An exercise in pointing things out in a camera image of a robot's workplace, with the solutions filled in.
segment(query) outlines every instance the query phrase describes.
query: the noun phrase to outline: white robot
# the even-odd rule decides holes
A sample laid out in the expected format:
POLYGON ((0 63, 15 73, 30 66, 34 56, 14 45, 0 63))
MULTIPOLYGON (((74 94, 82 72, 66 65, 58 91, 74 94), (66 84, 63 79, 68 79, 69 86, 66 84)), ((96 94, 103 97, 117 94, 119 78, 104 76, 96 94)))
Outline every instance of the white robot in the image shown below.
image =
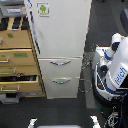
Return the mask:
POLYGON ((110 47, 96 47, 92 69, 97 96, 107 102, 120 100, 128 89, 128 37, 116 33, 110 47))

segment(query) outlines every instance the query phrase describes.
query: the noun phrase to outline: cabinet drawer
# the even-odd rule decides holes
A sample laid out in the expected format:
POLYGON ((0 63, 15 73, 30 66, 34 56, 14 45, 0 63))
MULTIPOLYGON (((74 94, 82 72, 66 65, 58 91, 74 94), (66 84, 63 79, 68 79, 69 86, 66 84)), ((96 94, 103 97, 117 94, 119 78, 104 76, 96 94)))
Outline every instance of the cabinet drawer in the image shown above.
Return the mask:
POLYGON ((0 31, 0 49, 31 48, 27 30, 0 31))
POLYGON ((0 67, 0 76, 38 75, 36 65, 0 67))
POLYGON ((80 76, 82 59, 38 59, 42 77, 78 77, 80 76))
POLYGON ((43 80, 48 99, 76 98, 79 79, 47 79, 43 80))
POLYGON ((13 65, 35 65, 32 50, 0 50, 0 66, 13 65))
POLYGON ((34 81, 0 82, 0 92, 35 92, 40 91, 39 78, 34 81))

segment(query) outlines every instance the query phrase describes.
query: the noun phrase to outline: green label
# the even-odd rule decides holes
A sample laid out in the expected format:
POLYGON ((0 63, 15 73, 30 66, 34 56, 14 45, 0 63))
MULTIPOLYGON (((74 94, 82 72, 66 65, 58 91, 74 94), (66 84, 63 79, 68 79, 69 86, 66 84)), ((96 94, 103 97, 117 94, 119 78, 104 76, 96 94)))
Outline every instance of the green label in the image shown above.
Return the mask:
POLYGON ((13 53, 16 58, 28 57, 27 53, 13 53))
POLYGON ((1 57, 6 57, 6 55, 1 55, 1 57))
POLYGON ((13 69, 12 67, 10 67, 9 69, 13 69))
POLYGON ((7 33, 8 38, 14 38, 12 33, 7 33))

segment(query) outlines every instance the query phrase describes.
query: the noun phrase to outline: white filing cabinet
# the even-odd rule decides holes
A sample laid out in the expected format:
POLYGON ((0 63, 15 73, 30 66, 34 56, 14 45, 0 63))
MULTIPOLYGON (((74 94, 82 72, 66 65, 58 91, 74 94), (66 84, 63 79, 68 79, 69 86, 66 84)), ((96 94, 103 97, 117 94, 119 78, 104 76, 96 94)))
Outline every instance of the white filing cabinet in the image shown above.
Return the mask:
POLYGON ((76 98, 92 0, 24 0, 48 99, 76 98))

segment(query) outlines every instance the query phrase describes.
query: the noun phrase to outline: open drawer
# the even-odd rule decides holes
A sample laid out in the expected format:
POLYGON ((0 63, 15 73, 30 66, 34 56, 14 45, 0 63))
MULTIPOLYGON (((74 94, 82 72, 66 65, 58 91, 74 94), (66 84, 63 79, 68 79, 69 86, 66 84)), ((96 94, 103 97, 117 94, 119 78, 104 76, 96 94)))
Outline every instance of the open drawer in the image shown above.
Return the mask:
POLYGON ((39 75, 37 65, 0 66, 0 76, 39 75))
POLYGON ((28 31, 0 31, 0 49, 5 48, 31 48, 28 31))
POLYGON ((0 77, 0 93, 36 92, 41 90, 38 76, 27 76, 25 79, 22 77, 21 81, 18 78, 18 81, 14 80, 14 77, 12 79, 13 82, 10 77, 0 77))
POLYGON ((31 49, 0 50, 0 66, 35 64, 31 49))

